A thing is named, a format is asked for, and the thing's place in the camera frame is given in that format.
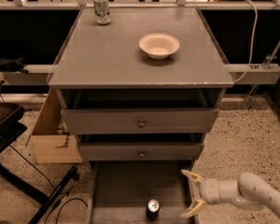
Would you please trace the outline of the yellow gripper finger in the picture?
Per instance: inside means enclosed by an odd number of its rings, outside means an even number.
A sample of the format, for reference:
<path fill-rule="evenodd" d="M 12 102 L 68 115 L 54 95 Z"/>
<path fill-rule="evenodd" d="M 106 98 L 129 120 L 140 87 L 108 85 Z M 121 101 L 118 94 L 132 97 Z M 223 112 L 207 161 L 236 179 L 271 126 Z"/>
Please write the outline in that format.
<path fill-rule="evenodd" d="M 206 202 L 202 199 L 195 199 L 189 208 L 187 208 L 183 214 L 183 218 L 190 218 L 195 215 L 197 215 L 201 210 L 203 210 L 206 207 Z"/>
<path fill-rule="evenodd" d="M 200 186 L 203 182 L 203 177 L 200 175 L 197 175 L 193 172 L 190 172 L 189 170 L 182 169 L 181 173 L 192 183 L 194 183 L 196 186 Z"/>

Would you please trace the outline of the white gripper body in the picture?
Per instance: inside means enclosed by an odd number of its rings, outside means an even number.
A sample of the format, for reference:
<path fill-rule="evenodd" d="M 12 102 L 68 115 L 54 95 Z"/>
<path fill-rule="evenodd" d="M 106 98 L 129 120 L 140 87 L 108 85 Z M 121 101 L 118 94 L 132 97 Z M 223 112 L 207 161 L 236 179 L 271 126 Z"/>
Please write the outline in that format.
<path fill-rule="evenodd" d="M 210 205 L 220 204 L 219 182 L 215 178 L 206 178 L 200 185 L 202 199 Z"/>

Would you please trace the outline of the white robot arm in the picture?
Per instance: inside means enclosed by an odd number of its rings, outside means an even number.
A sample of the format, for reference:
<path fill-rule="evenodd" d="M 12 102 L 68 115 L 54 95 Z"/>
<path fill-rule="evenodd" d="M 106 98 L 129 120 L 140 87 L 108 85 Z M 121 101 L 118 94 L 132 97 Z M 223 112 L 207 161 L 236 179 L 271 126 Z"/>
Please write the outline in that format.
<path fill-rule="evenodd" d="M 280 192 L 258 175 L 245 172 L 236 180 L 219 180 L 202 177 L 186 169 L 181 173 L 199 190 L 199 198 L 191 203 L 182 217 L 193 217 L 207 205 L 228 203 L 249 211 L 267 207 L 280 219 Z"/>

